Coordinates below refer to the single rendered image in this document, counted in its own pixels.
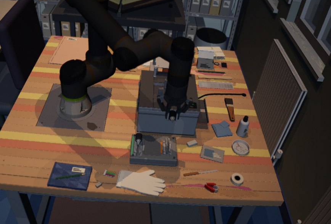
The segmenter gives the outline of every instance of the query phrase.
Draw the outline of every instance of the blue notebook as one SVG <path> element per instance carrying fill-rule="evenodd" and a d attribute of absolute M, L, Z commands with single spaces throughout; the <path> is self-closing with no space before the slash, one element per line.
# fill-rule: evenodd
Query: blue notebook
<path fill-rule="evenodd" d="M 80 172 L 72 172 L 73 167 L 85 168 L 85 172 L 83 172 L 85 173 L 85 175 L 64 178 L 64 179 L 55 179 L 55 177 L 59 177 L 59 176 L 79 174 Z M 55 162 L 47 186 L 86 191 L 88 182 L 90 181 L 91 172 L 92 172 L 92 166 Z"/>
<path fill-rule="evenodd" d="M 229 128 L 229 123 L 225 120 L 219 124 L 212 124 L 212 128 L 217 137 L 232 136 L 232 132 Z"/>

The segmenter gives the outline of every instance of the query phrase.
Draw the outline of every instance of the radiator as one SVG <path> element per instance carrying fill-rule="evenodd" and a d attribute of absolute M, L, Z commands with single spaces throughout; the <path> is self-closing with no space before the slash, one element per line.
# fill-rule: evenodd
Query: radiator
<path fill-rule="evenodd" d="M 283 144 L 307 94 L 278 39 L 274 39 L 253 104 L 272 157 Z"/>

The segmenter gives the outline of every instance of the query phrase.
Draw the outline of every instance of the white glove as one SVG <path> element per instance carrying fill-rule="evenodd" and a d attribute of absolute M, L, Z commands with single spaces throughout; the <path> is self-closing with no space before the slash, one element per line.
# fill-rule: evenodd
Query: white glove
<path fill-rule="evenodd" d="M 152 177 L 154 170 L 145 172 L 130 172 L 121 170 L 118 175 L 116 187 L 125 188 L 143 193 L 146 195 L 156 195 L 163 192 L 166 187 L 164 180 Z"/>

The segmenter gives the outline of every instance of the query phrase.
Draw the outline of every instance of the green strip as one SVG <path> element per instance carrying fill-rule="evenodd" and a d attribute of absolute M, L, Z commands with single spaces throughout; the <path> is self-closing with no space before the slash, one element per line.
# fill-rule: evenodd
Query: green strip
<path fill-rule="evenodd" d="M 225 72 L 223 72 L 223 71 L 198 71 L 198 72 L 225 73 Z"/>
<path fill-rule="evenodd" d="M 73 174 L 73 175 L 55 177 L 55 180 L 57 180 L 57 179 L 64 179 L 64 178 L 70 178 L 70 177 L 76 177 L 76 176 L 82 176 L 82 174 L 80 173 L 80 174 Z"/>
<path fill-rule="evenodd" d="M 132 139 L 131 139 L 131 152 L 130 152 L 130 156 L 132 156 L 132 154 L 133 154 L 133 146 L 134 146 L 134 143 L 135 143 L 135 136 L 132 136 Z"/>
<path fill-rule="evenodd" d="M 65 97 L 64 95 L 62 95 L 62 97 L 63 97 L 64 99 L 66 99 L 67 101 L 76 102 L 76 101 L 80 101 L 80 100 L 84 99 L 84 98 L 86 97 L 86 95 L 87 95 L 87 94 L 85 94 L 84 96 L 82 96 L 82 97 L 80 97 L 80 98 L 77 98 L 77 99 L 70 99 L 70 98 Z"/>

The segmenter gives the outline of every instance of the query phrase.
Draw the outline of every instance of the striped tabletop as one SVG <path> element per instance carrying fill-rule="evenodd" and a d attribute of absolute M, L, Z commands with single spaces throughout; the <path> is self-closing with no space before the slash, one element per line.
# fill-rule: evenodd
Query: striped tabletop
<path fill-rule="evenodd" d="M 235 52 L 224 51 L 224 62 L 228 65 L 224 71 L 232 77 L 230 82 L 234 90 L 199 88 L 197 75 L 201 73 L 195 71 L 194 65 L 192 73 L 196 75 L 199 96 L 234 92 L 246 93 L 247 97 L 205 97 L 209 124 L 198 123 L 195 136 L 174 135 L 177 138 L 178 166 L 144 166 L 130 164 L 129 151 L 131 136 L 137 132 L 138 82 L 141 70 L 149 70 L 149 67 L 141 66 L 137 71 L 128 72 L 117 70 L 112 77 L 94 85 L 112 88 L 104 132 L 36 126 L 52 85 L 60 83 L 61 66 L 48 64 L 60 41 L 61 37 L 51 37 L 48 41 L 0 131 L 0 189 L 168 203 L 260 206 L 280 206 L 283 203 L 277 176 Z M 235 122 L 229 121 L 225 97 L 233 98 Z M 250 124 L 243 139 L 251 149 L 248 155 L 239 156 L 233 152 L 231 145 L 234 140 L 240 139 L 235 132 L 239 120 L 245 115 L 249 117 Z M 233 135 L 217 138 L 211 125 L 223 120 L 230 123 Z M 198 145 L 188 148 L 186 142 L 193 139 L 197 140 Z M 223 163 L 200 158 L 202 145 L 224 150 Z M 87 191 L 47 187 L 56 161 L 92 166 Z M 155 170 L 153 176 L 164 179 L 165 184 L 172 187 L 166 187 L 163 193 L 154 197 L 115 186 L 120 170 L 142 172 L 148 169 Z M 188 172 L 214 169 L 218 171 L 183 176 Z M 115 171 L 115 177 L 104 176 L 105 170 Z M 239 188 L 230 180 L 236 172 L 244 177 L 244 183 Z M 95 184 L 99 181 L 103 184 L 96 188 Z M 216 183 L 219 191 L 211 193 L 199 186 L 206 182 Z"/>

